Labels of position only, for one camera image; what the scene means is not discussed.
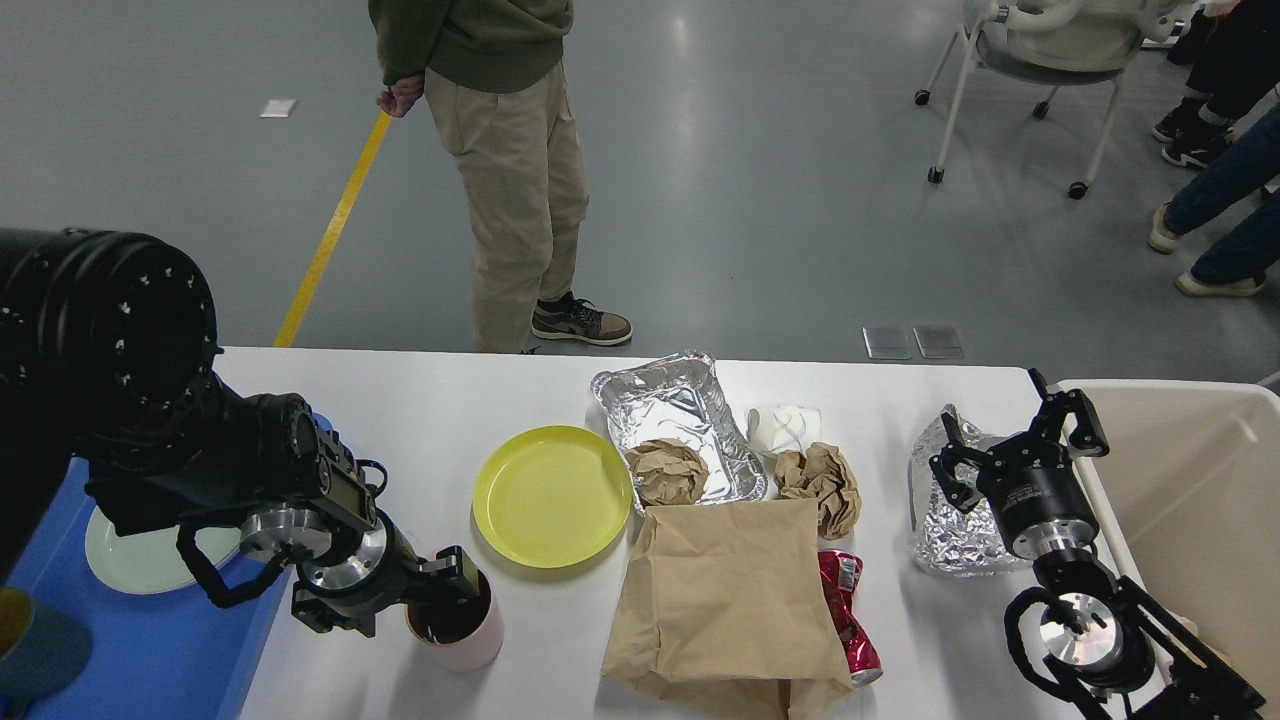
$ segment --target jeans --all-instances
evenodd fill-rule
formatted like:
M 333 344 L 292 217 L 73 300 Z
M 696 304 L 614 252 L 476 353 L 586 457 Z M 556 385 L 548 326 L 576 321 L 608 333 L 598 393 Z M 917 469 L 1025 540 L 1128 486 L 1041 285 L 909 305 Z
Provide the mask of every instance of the jeans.
M 1210 163 L 1170 201 L 1165 228 L 1187 234 L 1280 174 L 1280 105 L 1262 117 L 1226 152 Z M 1202 283 L 1254 278 L 1280 260 L 1280 193 L 1210 247 L 1192 266 Z

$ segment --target brown paper bag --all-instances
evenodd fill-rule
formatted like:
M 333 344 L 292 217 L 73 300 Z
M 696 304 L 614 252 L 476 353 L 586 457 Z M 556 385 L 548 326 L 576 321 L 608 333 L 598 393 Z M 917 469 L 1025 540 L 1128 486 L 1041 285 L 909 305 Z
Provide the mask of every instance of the brown paper bag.
M 817 720 L 852 692 L 815 500 L 648 509 L 602 675 L 712 715 Z

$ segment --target white napkin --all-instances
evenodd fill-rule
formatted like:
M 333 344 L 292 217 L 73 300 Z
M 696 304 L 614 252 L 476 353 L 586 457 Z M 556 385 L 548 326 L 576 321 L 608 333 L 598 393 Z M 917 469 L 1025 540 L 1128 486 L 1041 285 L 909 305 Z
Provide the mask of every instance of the white napkin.
M 748 447 L 777 457 L 780 452 L 804 452 L 822 439 L 822 413 L 817 407 L 777 405 L 753 407 L 746 414 Z

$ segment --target blue tray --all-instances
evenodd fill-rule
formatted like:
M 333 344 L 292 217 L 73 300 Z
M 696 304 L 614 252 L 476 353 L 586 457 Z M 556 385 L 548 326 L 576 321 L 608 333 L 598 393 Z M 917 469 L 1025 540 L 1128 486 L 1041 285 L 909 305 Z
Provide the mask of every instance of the blue tray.
M 93 500 L 84 495 L 87 478 L 87 464 L 74 460 L 8 580 L 84 623 L 93 637 L 79 678 L 32 701 L 26 717 L 233 720 L 292 574 L 230 610 L 214 607 L 197 585 L 154 596 L 113 591 L 84 560 L 84 530 L 93 512 Z M 260 568 L 237 555 L 223 577 L 228 585 L 238 584 Z

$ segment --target white table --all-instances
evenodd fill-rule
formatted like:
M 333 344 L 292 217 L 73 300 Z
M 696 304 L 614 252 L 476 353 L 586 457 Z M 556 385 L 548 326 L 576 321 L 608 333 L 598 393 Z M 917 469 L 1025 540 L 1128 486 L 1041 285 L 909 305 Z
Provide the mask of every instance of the white table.
M 607 437 L 588 386 L 635 359 L 232 348 L 216 370 L 241 395 L 300 392 L 357 457 L 390 470 L 379 498 L 420 552 L 460 543 L 489 575 L 507 621 L 485 670 L 436 667 L 384 611 L 378 637 L 315 634 L 282 603 L 242 717 L 704 717 L 599 676 L 632 521 L 593 560 L 532 570 L 493 552 L 471 520 L 472 483 L 488 455 L 539 425 L 571 424 Z M 822 409 L 824 439 L 840 446 L 864 500 L 854 536 L 836 543 L 867 564 L 855 610 L 884 676 L 832 717 L 1079 717 L 1023 680 L 1005 650 L 1005 605 L 1034 584 L 1030 571 L 933 578 L 906 552 L 906 468 L 913 441 L 947 402 L 991 433 L 1027 428 L 1038 398 L 1024 370 L 937 365 L 719 361 L 741 427 L 748 409 Z

